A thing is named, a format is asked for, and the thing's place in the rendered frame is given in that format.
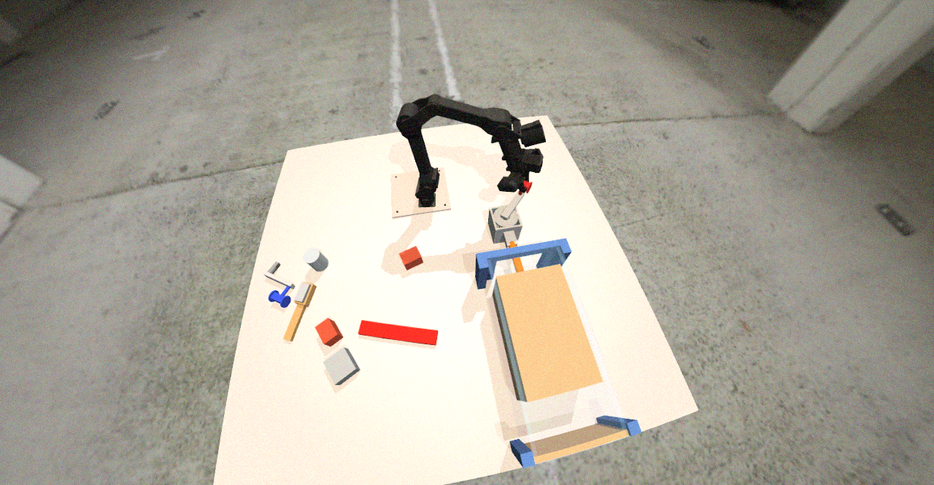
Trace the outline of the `orange-red cube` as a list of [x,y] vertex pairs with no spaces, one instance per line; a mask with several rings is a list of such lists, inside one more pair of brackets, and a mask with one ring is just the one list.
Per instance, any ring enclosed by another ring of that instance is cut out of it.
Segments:
[[403,261],[404,266],[406,266],[406,271],[423,263],[422,257],[420,256],[420,253],[418,253],[416,247],[399,253],[399,255],[401,256],[401,261]]
[[329,318],[325,319],[323,323],[318,323],[316,331],[320,339],[323,340],[323,344],[327,346],[333,346],[343,338],[336,322],[331,321]]

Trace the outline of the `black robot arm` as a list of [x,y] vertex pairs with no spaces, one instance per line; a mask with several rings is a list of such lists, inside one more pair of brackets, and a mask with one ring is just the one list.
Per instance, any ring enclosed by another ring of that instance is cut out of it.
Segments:
[[[420,173],[416,189],[418,208],[435,208],[435,190],[439,186],[440,173],[438,167],[431,166],[421,128],[436,115],[483,129],[487,135],[491,135],[491,144],[499,142],[504,155],[518,153],[521,150],[521,143],[524,148],[528,148],[546,142],[546,135],[544,135],[543,124],[540,120],[521,125],[520,119],[500,107],[481,109],[481,107],[441,97],[439,94],[431,94],[429,97],[417,99],[412,103],[405,103],[401,106],[396,125],[401,135],[409,141],[418,173]],[[524,174],[525,171],[539,173],[544,159],[540,148],[535,148],[533,153],[522,153],[522,158],[520,156],[517,161],[518,172],[520,174]]]

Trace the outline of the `grey cylinder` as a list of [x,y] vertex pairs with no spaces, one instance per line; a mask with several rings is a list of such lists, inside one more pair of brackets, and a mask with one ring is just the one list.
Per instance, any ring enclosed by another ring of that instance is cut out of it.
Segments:
[[316,271],[323,272],[329,266],[329,260],[317,248],[308,249],[304,253],[304,261]]

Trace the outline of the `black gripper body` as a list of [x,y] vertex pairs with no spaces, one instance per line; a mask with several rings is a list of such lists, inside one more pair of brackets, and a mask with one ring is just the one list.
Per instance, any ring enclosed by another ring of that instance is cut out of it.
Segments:
[[503,154],[503,157],[501,157],[501,160],[505,160],[505,163],[507,165],[507,167],[505,167],[505,170],[510,171],[510,174],[509,176],[503,176],[503,179],[501,179],[499,184],[497,184],[499,190],[502,190],[503,192],[512,192],[512,193],[517,192],[517,189],[520,186],[520,182],[522,182],[522,174],[518,172],[518,162],[517,162],[518,158],[520,158],[520,156],[522,158],[523,156],[522,152],[526,152],[526,154],[528,154],[529,152],[533,153],[533,150],[534,149],[521,148],[521,150],[518,153],[514,153],[511,155]]

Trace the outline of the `red flat bar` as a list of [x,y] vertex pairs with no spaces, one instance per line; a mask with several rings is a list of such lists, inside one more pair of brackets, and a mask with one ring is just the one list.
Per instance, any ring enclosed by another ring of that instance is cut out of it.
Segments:
[[390,325],[390,323],[362,321],[359,327],[359,335],[373,336],[373,338],[401,340],[403,342],[417,344],[436,345],[438,331],[401,325]]

